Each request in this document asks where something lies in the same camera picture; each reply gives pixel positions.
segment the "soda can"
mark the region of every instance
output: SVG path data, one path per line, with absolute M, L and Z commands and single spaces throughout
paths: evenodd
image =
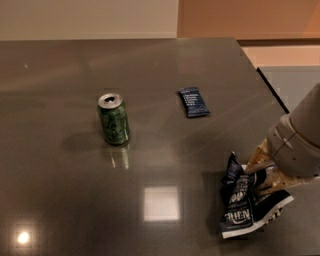
M 98 100 L 98 113 L 106 142 L 121 145 L 129 140 L 130 130 L 123 98 L 107 93 Z

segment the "crumpled bag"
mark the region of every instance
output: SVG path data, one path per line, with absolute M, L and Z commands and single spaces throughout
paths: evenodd
M 277 218 L 282 208 L 293 200 L 285 190 L 262 196 L 255 193 L 255 188 L 266 179 L 268 168 L 246 174 L 236 154 L 231 154 L 220 191 L 225 205 L 225 214 L 220 221 L 223 238 L 244 235 L 261 228 Z

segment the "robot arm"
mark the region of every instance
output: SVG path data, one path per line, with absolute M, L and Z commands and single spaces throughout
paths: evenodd
M 276 168 L 257 188 L 260 194 L 306 184 L 320 175 L 320 84 L 269 129 L 267 139 L 250 157 L 246 172 L 273 164 Z
M 289 175 L 320 175 L 320 84 L 268 132 L 269 155 Z

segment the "dark blue wrapper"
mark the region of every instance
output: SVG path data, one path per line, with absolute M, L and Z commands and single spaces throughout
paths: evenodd
M 182 99 L 188 117 L 198 117 L 209 115 L 197 87 L 180 88 L 179 95 Z
M 246 174 L 232 153 L 222 178 L 221 197 L 225 204 L 220 227 L 223 238 L 244 235 L 257 230 L 279 216 L 293 197 L 285 190 L 259 196 L 254 188 L 266 179 L 266 170 Z

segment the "table surface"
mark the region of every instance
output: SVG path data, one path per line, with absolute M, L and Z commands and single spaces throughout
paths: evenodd
M 320 253 L 315 186 L 263 232 L 222 239 L 230 151 L 245 163 L 284 114 L 234 39 L 1 42 L 0 56 L 1 255 Z M 189 86 L 210 116 L 186 117 Z M 107 92 L 127 104 L 122 146 L 103 140 Z

